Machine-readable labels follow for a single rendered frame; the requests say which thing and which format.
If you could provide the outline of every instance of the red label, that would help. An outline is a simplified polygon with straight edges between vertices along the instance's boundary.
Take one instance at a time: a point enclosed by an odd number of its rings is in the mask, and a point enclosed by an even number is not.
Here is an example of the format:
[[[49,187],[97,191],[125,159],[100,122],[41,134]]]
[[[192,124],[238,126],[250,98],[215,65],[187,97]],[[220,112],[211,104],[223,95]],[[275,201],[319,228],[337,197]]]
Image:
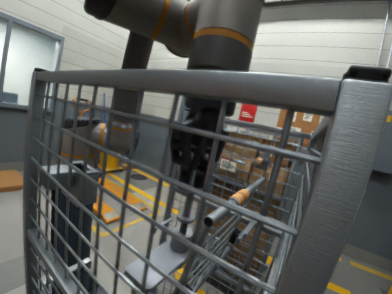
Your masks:
[[[254,122],[257,111],[257,105],[242,104],[239,120]]]

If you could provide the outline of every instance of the concrete floor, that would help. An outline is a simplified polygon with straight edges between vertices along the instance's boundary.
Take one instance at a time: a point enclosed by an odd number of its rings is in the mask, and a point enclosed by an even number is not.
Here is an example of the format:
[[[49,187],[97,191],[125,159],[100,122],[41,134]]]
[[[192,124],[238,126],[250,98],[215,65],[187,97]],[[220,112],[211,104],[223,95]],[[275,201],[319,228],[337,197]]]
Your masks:
[[[121,179],[124,179],[124,173],[116,173],[117,178],[110,178],[114,183],[121,185]],[[151,215],[153,200],[155,197],[157,183],[151,179],[132,180],[132,184],[138,189],[133,190],[146,206],[147,210],[143,213]],[[165,211],[164,205],[167,199],[168,188],[163,187],[161,196],[161,205],[157,219],[163,220]],[[104,201],[120,213],[120,206],[116,201],[104,196]],[[0,194],[0,294],[22,294],[26,293],[24,279],[24,252],[23,252],[23,201],[22,191],[7,192]],[[135,249],[142,254],[146,251],[146,243],[150,232],[150,225],[128,211],[126,213],[123,238],[131,243]],[[109,225],[111,229],[118,227],[118,222]],[[115,262],[115,251],[117,241],[106,234],[105,230],[100,232],[100,250],[112,263]],[[155,234],[153,247],[159,242],[160,233]],[[137,257],[122,249],[120,260],[120,271],[135,261]],[[325,294],[391,294],[392,293],[392,267],[391,261],[385,260],[379,256],[372,256],[366,252],[358,252],[355,248],[346,246],[341,256],[341,261],[336,265],[331,283],[325,291]],[[104,281],[107,289],[113,287],[112,270],[99,260],[98,278]],[[121,280],[119,282],[118,293],[129,293],[129,289]]]

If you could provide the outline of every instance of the wall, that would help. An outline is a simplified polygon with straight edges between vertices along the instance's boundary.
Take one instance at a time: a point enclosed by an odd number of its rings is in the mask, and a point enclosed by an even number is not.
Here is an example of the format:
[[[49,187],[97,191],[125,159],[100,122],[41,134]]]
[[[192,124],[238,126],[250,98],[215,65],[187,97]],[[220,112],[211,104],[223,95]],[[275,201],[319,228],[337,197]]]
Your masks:
[[[340,78],[351,64],[375,65],[385,10],[386,1],[266,5],[251,71]],[[87,15],[82,0],[2,0],[0,11],[64,36],[60,70],[121,67],[129,32]],[[382,64],[392,40],[392,23],[387,33]],[[149,68],[185,69],[186,65],[186,58],[174,56],[162,44],[154,44]],[[71,87],[70,97],[76,93],[77,88]],[[110,103],[112,91],[101,89],[98,104],[103,103],[103,93]],[[82,98],[91,96],[91,88],[82,89]],[[167,118],[172,100],[170,95],[146,93],[142,112]],[[238,118],[240,107],[237,104],[232,118]],[[279,109],[258,107],[255,123],[276,126],[279,113]],[[2,125],[12,126],[13,122],[14,118],[6,122],[0,117]],[[7,139],[9,133],[1,131],[0,136]],[[11,133],[23,134],[24,130],[13,128]]]

